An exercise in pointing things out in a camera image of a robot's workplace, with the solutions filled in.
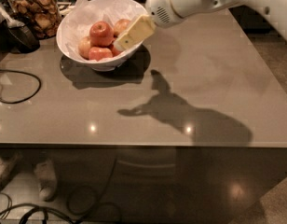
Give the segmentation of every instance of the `floor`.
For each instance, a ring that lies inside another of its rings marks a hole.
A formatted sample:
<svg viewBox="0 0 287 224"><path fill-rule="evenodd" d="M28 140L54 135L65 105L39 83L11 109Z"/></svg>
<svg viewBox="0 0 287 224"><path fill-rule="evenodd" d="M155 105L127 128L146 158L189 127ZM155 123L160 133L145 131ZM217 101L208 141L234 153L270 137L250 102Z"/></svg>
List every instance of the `floor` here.
<svg viewBox="0 0 287 224"><path fill-rule="evenodd" d="M248 37L287 92L287 43L274 31ZM46 203L39 201L29 154L22 152L25 158L0 192L0 212L23 206L0 216L2 223L21 219L33 204L58 210L48 214L48 223L61 220L57 213L84 217L83 223L227 224L287 177L287 149L56 149L48 155L58 193ZM44 214L31 219L41 223Z"/></svg>

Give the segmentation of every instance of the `white bowl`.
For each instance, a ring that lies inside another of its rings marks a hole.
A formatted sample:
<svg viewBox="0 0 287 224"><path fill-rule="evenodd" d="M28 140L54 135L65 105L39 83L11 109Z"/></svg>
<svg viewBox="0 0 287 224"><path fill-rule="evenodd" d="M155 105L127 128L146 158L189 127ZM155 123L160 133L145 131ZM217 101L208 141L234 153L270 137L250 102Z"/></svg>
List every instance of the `white bowl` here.
<svg viewBox="0 0 287 224"><path fill-rule="evenodd" d="M111 71L130 58L142 43L123 51L114 58L98 62L82 58L78 53L78 41L89 35L89 28L96 21L108 21L114 25L119 19L134 19L147 14L145 8L134 0L77 0L75 8L61 21L56 35L61 52L68 58L97 71Z"/></svg>

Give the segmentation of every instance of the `red apple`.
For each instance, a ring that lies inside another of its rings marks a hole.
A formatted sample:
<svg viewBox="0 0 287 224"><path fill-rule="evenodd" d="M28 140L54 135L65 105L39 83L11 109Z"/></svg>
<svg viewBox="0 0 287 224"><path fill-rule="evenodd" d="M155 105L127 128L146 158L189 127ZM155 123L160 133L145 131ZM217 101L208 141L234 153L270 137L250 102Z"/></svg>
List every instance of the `red apple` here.
<svg viewBox="0 0 287 224"><path fill-rule="evenodd" d="M90 44L90 39L89 36L87 35L81 38L81 40L79 41L78 52L83 58L89 59L89 50L91 47L92 45Z"/></svg>
<svg viewBox="0 0 287 224"><path fill-rule="evenodd" d="M108 48L92 47L89 50L89 60L96 60L97 62L102 58L112 58L113 53Z"/></svg>
<svg viewBox="0 0 287 224"><path fill-rule="evenodd" d="M114 57L122 53L122 51L115 48L114 44L111 44L108 48L112 51Z"/></svg>
<svg viewBox="0 0 287 224"><path fill-rule="evenodd" d="M92 46L108 47L114 39L114 29L106 21L97 21L89 29Z"/></svg>
<svg viewBox="0 0 287 224"><path fill-rule="evenodd" d="M129 19L120 19L117 21L114 26L114 36L119 36L128 27L129 23Z"/></svg>

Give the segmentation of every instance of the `bowl rim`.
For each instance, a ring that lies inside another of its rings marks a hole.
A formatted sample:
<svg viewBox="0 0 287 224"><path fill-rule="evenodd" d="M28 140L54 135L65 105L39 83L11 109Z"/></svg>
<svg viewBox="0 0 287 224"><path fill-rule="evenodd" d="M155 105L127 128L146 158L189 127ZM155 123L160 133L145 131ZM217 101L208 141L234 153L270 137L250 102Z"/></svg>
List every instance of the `bowl rim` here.
<svg viewBox="0 0 287 224"><path fill-rule="evenodd" d="M99 0L89 0L89 3L95 2L95 1L99 1ZM147 14L147 11L146 11L145 7L144 7L142 4L140 4L139 2L137 2L137 1L135 1L135 0L128 0L128 1L131 1L131 2L134 3L135 5L138 5L138 6L140 6L141 8L143 8L144 12ZM123 55L123 56L117 55L116 57L114 57L113 59L108 60L108 61L101 61L101 62L100 62L100 61L95 61L95 60L92 60L92 61L90 61L90 60L85 60L84 62L78 61L78 60L76 60L76 59L74 59L74 58L69 57L69 56L67 55L67 51L65 52L65 51L61 48L60 42L58 42L58 41L61 39L61 38L60 38L60 35L61 35L61 24L62 24L62 22L68 20L68 18L70 17L70 15L72 16L72 14L73 14L73 13L70 12L69 14L67 14L67 15L61 20L61 23L60 23L60 25L59 25L59 27L58 27L58 29L57 29L56 42L57 42L58 48L59 48L59 50L62 52L62 54L64 54L66 57L68 57L69 59L71 59L71 60L73 60L73 61L75 61L75 62L77 62L77 63L84 64L84 65L89 66L89 67L91 67L91 68L93 68L93 69L95 69L95 67L93 67L95 64L97 64L97 65L105 64L105 68L115 69L115 67L120 66L121 64L123 64L123 63L129 58L129 57L128 57L129 54L130 54L131 52L134 52L134 51L135 51L137 48L139 48L139 47L142 45L142 43L143 43L143 41L142 41L142 42L140 42L140 43L134 45L132 48L129 49L129 53L127 53L127 54L125 54L125 55ZM119 63L119 64L117 64L117 65L107 65L108 63L115 63L115 62L119 62L119 61L121 61L121 63Z"/></svg>

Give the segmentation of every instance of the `jar of nuts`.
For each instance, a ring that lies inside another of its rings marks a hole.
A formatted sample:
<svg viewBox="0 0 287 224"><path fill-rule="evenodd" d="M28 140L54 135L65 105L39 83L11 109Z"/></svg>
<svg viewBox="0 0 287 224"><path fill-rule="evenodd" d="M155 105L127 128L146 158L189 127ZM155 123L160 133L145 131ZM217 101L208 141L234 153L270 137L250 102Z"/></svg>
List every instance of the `jar of nuts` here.
<svg viewBox="0 0 287 224"><path fill-rule="evenodd" d="M57 34L62 16L56 0L8 0L18 17L28 19L38 39L51 38Z"/></svg>

